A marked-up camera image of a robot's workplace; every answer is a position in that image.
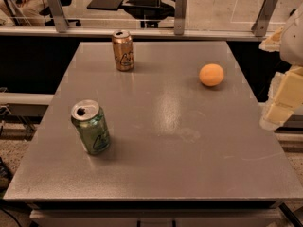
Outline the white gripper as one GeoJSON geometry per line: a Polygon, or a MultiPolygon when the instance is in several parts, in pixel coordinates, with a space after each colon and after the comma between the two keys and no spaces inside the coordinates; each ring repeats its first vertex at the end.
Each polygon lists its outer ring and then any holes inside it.
{"type": "Polygon", "coordinates": [[[258,48],[267,52],[280,50],[280,58],[292,65],[285,73],[275,73],[262,109],[259,124],[267,131],[274,131],[303,104],[303,4],[284,28],[278,28],[258,48]]]}

